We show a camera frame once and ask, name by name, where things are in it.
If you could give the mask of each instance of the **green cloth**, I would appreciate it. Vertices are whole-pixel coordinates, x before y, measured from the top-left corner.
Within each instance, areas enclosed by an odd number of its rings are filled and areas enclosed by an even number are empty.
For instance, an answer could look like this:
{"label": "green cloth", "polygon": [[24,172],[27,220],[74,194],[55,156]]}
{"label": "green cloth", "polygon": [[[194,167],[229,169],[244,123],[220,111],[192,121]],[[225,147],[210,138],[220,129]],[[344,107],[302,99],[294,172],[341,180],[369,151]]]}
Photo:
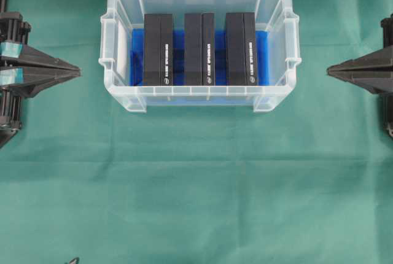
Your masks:
{"label": "green cloth", "polygon": [[273,111],[131,114],[98,64],[106,0],[9,0],[83,76],[25,101],[0,153],[0,263],[392,263],[378,97],[327,77],[382,47],[392,0],[294,0],[296,89]]}

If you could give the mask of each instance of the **clear plastic storage box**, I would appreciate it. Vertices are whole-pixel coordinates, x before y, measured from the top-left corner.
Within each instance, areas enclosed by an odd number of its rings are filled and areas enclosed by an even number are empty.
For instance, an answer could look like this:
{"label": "clear plastic storage box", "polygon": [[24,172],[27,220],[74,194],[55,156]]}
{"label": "clear plastic storage box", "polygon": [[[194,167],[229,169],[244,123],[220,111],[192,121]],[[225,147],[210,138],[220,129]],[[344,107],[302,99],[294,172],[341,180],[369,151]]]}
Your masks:
{"label": "clear plastic storage box", "polygon": [[[131,42],[143,28],[144,14],[173,14],[174,29],[184,27],[184,14],[214,12],[216,29],[225,28],[227,12],[255,12],[257,31],[267,32],[268,84],[264,86],[130,86]],[[101,17],[104,84],[128,111],[148,106],[252,106],[273,110],[295,87],[300,58],[299,17],[292,0],[108,0]]]}

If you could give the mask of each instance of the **blue foam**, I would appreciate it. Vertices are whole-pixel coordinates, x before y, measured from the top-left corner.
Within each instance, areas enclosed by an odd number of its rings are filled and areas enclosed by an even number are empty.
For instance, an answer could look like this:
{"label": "blue foam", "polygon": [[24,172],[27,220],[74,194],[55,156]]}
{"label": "blue foam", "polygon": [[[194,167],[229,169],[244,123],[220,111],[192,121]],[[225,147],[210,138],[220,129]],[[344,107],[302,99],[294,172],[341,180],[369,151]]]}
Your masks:
{"label": "blue foam", "polygon": [[[131,43],[131,86],[141,86],[143,78],[143,29],[134,29]],[[257,58],[259,70],[259,85],[269,85],[268,69],[268,33],[257,31]],[[225,32],[216,31],[216,85],[227,84]],[[184,84],[184,30],[173,32],[173,83],[175,86]]]}

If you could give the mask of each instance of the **black cartridge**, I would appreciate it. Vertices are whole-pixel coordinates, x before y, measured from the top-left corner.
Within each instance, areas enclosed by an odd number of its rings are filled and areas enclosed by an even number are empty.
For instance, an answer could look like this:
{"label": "black cartridge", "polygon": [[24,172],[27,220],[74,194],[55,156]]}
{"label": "black cartridge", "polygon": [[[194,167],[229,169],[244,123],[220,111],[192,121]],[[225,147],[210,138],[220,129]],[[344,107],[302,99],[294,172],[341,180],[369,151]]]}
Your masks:
{"label": "black cartridge", "polygon": [[227,85],[258,85],[254,13],[228,13],[225,31]]}
{"label": "black cartridge", "polygon": [[143,86],[173,85],[173,19],[145,14]]}
{"label": "black cartridge", "polygon": [[202,16],[184,15],[184,83],[202,85]]}
{"label": "black cartridge", "polygon": [[202,14],[202,85],[216,84],[216,66],[214,60],[214,14]]}

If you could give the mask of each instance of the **teal tape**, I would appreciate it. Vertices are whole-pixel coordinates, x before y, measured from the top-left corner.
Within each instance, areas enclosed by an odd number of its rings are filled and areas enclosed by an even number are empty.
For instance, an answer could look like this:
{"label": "teal tape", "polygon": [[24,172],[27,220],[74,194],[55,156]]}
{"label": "teal tape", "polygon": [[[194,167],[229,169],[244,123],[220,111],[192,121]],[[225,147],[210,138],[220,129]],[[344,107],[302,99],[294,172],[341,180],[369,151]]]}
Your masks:
{"label": "teal tape", "polygon": [[22,51],[22,45],[17,43],[3,42],[0,44],[1,56],[18,58]]}
{"label": "teal tape", "polygon": [[23,83],[23,69],[5,69],[0,71],[0,86]]}

